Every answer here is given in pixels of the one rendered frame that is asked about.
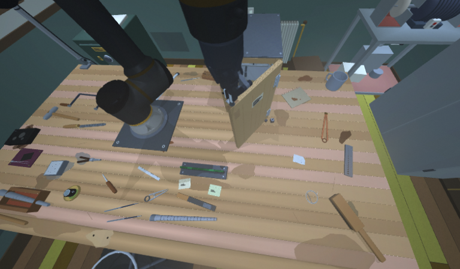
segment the hammer head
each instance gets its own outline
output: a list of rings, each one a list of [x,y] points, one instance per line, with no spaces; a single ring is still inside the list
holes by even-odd
[[[48,120],[50,117],[52,117],[53,113],[55,113],[57,110],[58,110],[57,106],[51,108],[51,110],[48,111],[48,113],[45,114],[45,116],[43,116],[43,119]]]

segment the brown box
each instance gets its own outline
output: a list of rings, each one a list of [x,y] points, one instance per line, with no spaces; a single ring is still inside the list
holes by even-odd
[[[10,199],[7,197],[2,197],[0,200],[0,208],[1,209],[6,209],[6,210],[12,210],[12,211],[17,211],[17,212],[24,212],[24,213],[30,213],[30,212],[37,212],[41,205],[35,204],[36,201],[45,201],[48,195],[50,194],[50,191],[45,191],[45,190],[38,190],[38,189],[29,189],[29,188],[21,188],[21,187],[11,187],[8,192],[15,192],[18,194],[21,193],[29,193],[29,194],[37,194],[37,197],[35,197],[34,203],[30,204],[30,206],[20,206],[20,205],[11,205],[7,204],[9,200],[15,201],[14,199]]]

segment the green strip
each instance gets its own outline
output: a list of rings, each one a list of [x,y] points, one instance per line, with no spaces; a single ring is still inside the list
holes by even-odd
[[[3,257],[9,246],[16,238],[17,233],[11,231],[3,231],[0,235],[0,259]]]
[[[180,168],[182,168],[182,169],[190,169],[190,170],[212,171],[212,172],[220,172],[220,173],[225,173],[225,171],[224,171],[224,170],[217,170],[217,169],[205,169],[205,168],[197,168],[197,167],[186,167],[186,166],[181,166]]]
[[[431,262],[447,264],[438,240],[409,176],[396,173],[369,103],[372,95],[356,95],[374,141],[383,171],[401,216],[409,242],[420,269],[431,269]]]
[[[62,251],[62,248],[64,248],[65,241],[62,240],[55,240],[53,241],[53,244],[50,247],[50,250],[48,250],[48,253],[46,253],[45,258],[41,262],[40,267],[38,269],[50,269],[53,268],[56,260],[58,260],[59,254]]]

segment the green wall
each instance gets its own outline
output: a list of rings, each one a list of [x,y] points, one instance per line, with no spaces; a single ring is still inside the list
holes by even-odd
[[[147,32],[182,32],[189,52],[163,52],[164,58],[202,59],[198,42],[191,36],[178,0],[101,0],[111,14],[137,14]],[[358,8],[375,8],[380,0],[249,0],[255,13],[280,13],[281,20],[307,20],[296,56],[318,55],[327,61],[351,24]],[[62,10],[44,23],[79,54],[72,42],[81,31]],[[335,58],[350,61],[371,37],[360,22]],[[396,56],[405,46],[392,46]],[[416,46],[394,67],[408,76],[446,46]],[[77,66],[76,60],[41,31],[34,29],[0,53],[0,141],[23,125],[28,117]]]

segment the radiator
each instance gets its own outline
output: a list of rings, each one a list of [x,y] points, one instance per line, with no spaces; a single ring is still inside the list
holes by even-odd
[[[290,50],[294,44],[294,38],[299,28],[299,21],[281,22],[281,38],[283,40],[283,63],[289,61]]]

